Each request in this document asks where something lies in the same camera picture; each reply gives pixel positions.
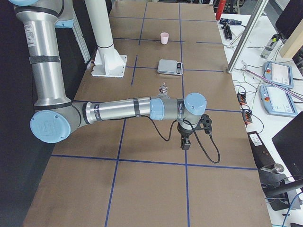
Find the brown table surface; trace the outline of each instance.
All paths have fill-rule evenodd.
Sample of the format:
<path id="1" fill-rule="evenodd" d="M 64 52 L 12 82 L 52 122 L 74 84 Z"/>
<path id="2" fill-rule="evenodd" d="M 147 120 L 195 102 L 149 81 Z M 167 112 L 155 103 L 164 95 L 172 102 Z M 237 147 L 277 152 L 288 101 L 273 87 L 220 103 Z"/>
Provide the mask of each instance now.
<path id="1" fill-rule="evenodd" d="M 212 6 L 116 1 L 110 24 L 115 48 L 128 56 L 125 75 L 87 70 L 75 101 L 155 96 L 162 82 L 173 98 L 199 92 L 221 162 L 209 162 L 193 135 L 182 151 L 176 125 L 169 142 L 147 118 L 85 126 L 55 146 L 24 226 L 271 226 Z M 158 74 L 159 59 L 182 61 L 184 75 Z M 156 122 L 165 136 L 170 124 Z M 198 136 L 216 159 L 209 137 Z"/>

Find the digital scale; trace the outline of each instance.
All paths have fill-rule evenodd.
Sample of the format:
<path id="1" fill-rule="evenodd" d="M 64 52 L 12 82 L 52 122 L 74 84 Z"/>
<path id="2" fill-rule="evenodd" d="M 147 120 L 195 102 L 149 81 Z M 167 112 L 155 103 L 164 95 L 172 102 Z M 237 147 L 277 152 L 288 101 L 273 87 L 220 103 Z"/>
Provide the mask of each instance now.
<path id="1" fill-rule="evenodd" d="M 291 66 L 268 61 L 264 65 L 264 77 L 277 85 L 294 88 Z"/>
<path id="2" fill-rule="evenodd" d="M 158 73 L 180 76 L 183 74 L 183 63 L 161 59 L 158 65 Z"/>
<path id="3" fill-rule="evenodd" d="M 291 96 L 271 85 L 260 86 L 261 100 L 266 111 L 271 115 L 295 117 L 297 109 Z"/>

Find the white mounting bracket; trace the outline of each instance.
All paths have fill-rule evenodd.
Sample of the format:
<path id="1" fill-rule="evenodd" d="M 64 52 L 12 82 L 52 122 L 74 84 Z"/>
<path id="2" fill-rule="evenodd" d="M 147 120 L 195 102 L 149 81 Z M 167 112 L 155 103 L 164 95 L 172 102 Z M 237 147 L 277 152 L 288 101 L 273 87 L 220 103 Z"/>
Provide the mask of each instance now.
<path id="1" fill-rule="evenodd" d="M 114 51 L 114 57 L 110 58 L 106 53 L 103 54 L 103 58 L 97 49 L 95 57 L 95 66 L 91 72 L 95 77 L 119 77 L 124 76 L 127 55 L 120 55 L 116 49 Z"/>

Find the computer monitor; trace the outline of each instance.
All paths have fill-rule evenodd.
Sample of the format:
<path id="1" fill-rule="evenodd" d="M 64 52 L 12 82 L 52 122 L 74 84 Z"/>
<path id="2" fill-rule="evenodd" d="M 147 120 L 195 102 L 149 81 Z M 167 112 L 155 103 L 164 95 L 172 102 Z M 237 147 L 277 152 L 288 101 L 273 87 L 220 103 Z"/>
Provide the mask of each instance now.
<path id="1" fill-rule="evenodd" d="M 272 141 L 295 180 L 303 178 L 303 111 L 293 118 Z"/>

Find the screen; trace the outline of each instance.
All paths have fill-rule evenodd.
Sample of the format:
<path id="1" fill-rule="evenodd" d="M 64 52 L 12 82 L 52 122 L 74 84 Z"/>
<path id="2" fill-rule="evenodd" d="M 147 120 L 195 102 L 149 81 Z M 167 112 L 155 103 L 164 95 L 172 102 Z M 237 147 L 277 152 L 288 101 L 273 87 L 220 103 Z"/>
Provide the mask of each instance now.
<path id="1" fill-rule="evenodd" d="M 266 89 L 274 111 L 294 113 L 289 97 L 284 91 L 276 87 L 266 87 Z"/>
<path id="2" fill-rule="evenodd" d="M 272 141 L 291 175 L 303 174 L 303 111 L 293 118 Z"/>
<path id="3" fill-rule="evenodd" d="M 280 84 L 289 85 L 289 70 L 285 65 L 271 64 L 271 80 Z"/>

